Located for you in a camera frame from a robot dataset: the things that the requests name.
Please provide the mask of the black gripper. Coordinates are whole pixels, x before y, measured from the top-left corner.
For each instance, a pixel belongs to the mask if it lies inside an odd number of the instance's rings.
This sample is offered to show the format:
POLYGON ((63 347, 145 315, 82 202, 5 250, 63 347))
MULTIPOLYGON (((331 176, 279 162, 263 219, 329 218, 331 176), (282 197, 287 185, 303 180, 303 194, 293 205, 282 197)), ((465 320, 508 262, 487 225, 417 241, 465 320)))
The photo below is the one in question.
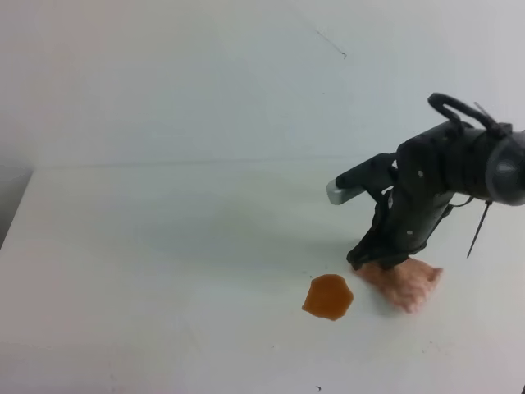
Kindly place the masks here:
POLYGON ((445 122, 371 160, 376 212, 371 231, 347 254, 354 271, 391 270, 422 250, 456 194, 489 199, 486 169, 499 143, 488 131, 445 122))

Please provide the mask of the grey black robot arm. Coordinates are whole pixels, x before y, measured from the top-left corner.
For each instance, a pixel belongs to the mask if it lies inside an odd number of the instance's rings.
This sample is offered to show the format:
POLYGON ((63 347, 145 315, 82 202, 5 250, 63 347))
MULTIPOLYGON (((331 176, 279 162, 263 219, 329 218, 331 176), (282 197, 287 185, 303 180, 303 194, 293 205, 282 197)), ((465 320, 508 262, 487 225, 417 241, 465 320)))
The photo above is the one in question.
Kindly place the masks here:
POLYGON ((509 206, 524 203, 524 134, 503 135, 449 121, 336 178, 351 196, 376 202, 371 228, 348 253, 352 267, 390 269, 424 249, 456 194, 509 206))

